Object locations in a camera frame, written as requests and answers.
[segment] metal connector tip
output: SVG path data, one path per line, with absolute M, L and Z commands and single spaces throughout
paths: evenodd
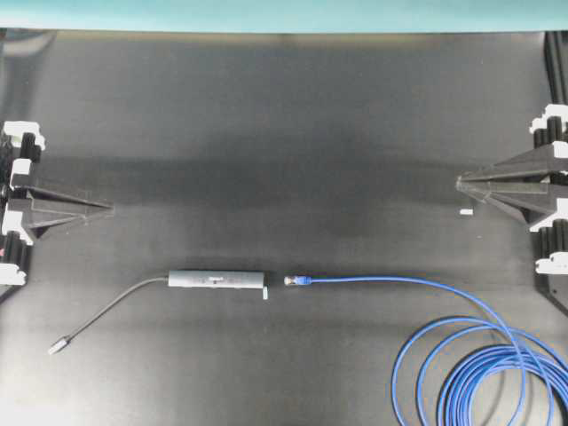
M 63 336 L 50 347 L 47 353 L 53 355 L 54 353 L 57 353 L 65 348 L 70 342 L 71 340 L 67 336 Z
M 312 279 L 303 275 L 288 276 L 284 278 L 284 285 L 286 286 L 309 286 L 310 284 L 312 284 Z

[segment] blue ethernet cable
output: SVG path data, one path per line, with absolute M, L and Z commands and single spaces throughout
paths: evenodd
M 497 331 L 507 337 L 509 344 L 496 344 L 486 346 L 473 351 L 465 359 L 460 361 L 446 378 L 438 395 L 436 407 L 437 426 L 471 426 L 473 424 L 472 407 L 477 389 L 487 377 L 498 374 L 501 371 L 516 369 L 521 372 L 521 389 L 517 408 L 511 416 L 508 425 L 515 424 L 519 415 L 523 412 L 525 404 L 526 375 L 532 374 L 539 377 L 546 385 L 548 395 L 548 417 L 546 424 L 549 426 L 554 415 L 554 397 L 556 392 L 559 402 L 568 409 L 568 365 L 548 345 L 537 337 L 523 330 L 507 326 L 501 316 L 489 305 L 477 297 L 442 284 L 436 281 L 420 278 L 396 277 L 396 276 L 365 276 L 343 278 L 312 278 L 309 276 L 286 277 L 284 282 L 289 286 L 310 286 L 313 283 L 341 283 L 341 282 L 369 282 L 388 281 L 406 282 L 425 285 L 442 289 L 457 296 L 461 296 L 476 304 L 493 317 L 495 322 L 475 317 L 453 316 L 438 319 L 416 331 L 402 346 L 395 359 L 390 380 L 390 397 L 398 423 L 405 426 L 409 424 L 402 416 L 397 397 L 398 372 L 402 361 L 410 347 L 423 335 L 437 327 L 448 324 L 469 325 L 446 337 L 438 343 L 428 354 L 420 368 L 416 379 L 416 406 L 418 417 L 422 425 L 428 425 L 424 412 L 422 386 L 424 376 L 431 361 L 450 343 L 469 335 L 483 331 Z M 528 344 L 533 344 L 542 351 L 534 351 Z

